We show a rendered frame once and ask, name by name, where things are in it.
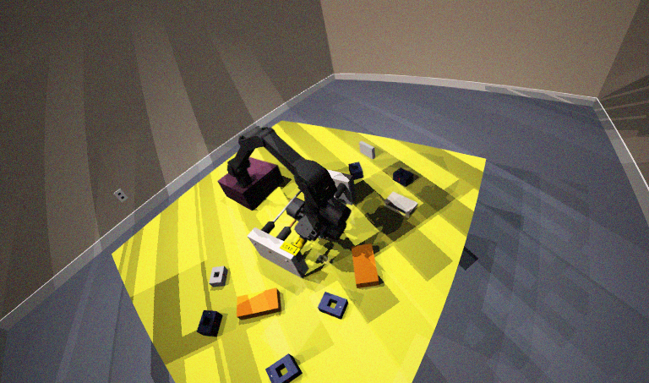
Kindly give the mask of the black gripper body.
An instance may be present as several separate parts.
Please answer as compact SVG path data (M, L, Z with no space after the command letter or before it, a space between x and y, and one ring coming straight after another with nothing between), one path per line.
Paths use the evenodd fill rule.
M326 225L326 233L325 234L329 238L331 238L331 239L333 239L335 241L338 241L340 239L341 235L343 234L343 232L346 229L346 225L347 225L346 222L341 227L337 227L335 224L332 224L331 222L326 220L324 217L322 217L319 214L319 212L308 211L304 205L305 205L305 203L304 203L303 200L300 200L299 198L293 199L292 202L286 207L287 215L289 215L291 217L294 217L294 218L296 217L296 218L300 219L306 213L306 214L309 214L309 216L311 216L313 218L316 217L316 218L320 219L321 224ZM302 208L303 206L304 206L304 208Z

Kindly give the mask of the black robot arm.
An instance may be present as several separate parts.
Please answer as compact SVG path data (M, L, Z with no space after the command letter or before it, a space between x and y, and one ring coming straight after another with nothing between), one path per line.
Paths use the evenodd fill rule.
M316 161L311 161L299 155L288 143L279 137L273 128L256 126L238 138L240 148L230 161L227 171L240 188L244 189L254 181L248 175L249 157L256 148L264 147L271 155L279 160L294 176L295 183L304 194L304 203L308 211L319 212L326 220L341 227L350 217L352 211L346 205L334 198L338 191L335 182L326 168ZM329 188L324 190L328 185ZM315 241L320 235L322 224L320 219L304 214L295 225L295 231L303 239Z

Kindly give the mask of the orange rectangular block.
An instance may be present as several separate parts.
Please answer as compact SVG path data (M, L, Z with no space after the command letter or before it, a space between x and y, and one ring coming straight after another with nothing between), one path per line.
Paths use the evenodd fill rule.
M354 275L357 288L379 285L372 244L352 246Z
M281 295L278 288L237 297L237 318L240 320L281 311Z

